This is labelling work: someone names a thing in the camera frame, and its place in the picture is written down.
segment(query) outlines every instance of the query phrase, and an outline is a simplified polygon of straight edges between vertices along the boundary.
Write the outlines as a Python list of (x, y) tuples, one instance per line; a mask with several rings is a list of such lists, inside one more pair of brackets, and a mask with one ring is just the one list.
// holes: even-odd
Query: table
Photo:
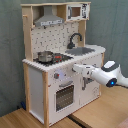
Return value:
[[(19, 109), (0, 118), (0, 128), (44, 128), (32, 115)], [(50, 128), (81, 128), (69, 118), (64, 118)]]
[(71, 115), (87, 128), (115, 128), (128, 118), (128, 89), (102, 86), (97, 100)]

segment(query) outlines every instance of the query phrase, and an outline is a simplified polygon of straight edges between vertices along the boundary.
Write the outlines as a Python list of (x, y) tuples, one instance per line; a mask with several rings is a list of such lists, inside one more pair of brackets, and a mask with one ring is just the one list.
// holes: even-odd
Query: toy kitchen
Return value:
[(85, 43), (90, 4), (21, 5), (26, 110), (46, 128), (101, 95), (95, 80), (73, 70), (74, 64), (102, 66), (105, 48)]

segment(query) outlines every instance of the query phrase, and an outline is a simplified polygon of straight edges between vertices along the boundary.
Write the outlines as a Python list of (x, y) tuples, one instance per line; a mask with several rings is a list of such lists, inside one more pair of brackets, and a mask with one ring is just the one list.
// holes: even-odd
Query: oven window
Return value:
[(73, 103), (74, 85), (56, 92), (56, 111)]
[(72, 7), (72, 17), (80, 16), (81, 7)]

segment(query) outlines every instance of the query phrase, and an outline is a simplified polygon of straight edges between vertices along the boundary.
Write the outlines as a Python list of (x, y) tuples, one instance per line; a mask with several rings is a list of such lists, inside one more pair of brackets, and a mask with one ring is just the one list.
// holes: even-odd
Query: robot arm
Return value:
[(121, 74), (120, 65), (114, 61), (108, 61), (102, 68), (91, 65), (74, 64), (73, 70), (81, 73), (83, 77), (96, 80), (107, 87), (120, 85), (128, 87), (128, 78)]

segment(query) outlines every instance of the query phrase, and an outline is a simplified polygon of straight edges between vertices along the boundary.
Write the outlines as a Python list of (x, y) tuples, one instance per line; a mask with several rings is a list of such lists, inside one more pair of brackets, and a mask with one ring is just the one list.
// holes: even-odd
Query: backsplash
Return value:
[[(37, 58), (37, 52), (44, 50), (66, 50), (70, 37), (78, 33), (79, 22), (64, 23), (35, 27), (31, 31), (33, 58)], [(73, 43), (78, 46), (78, 36), (73, 38)]]

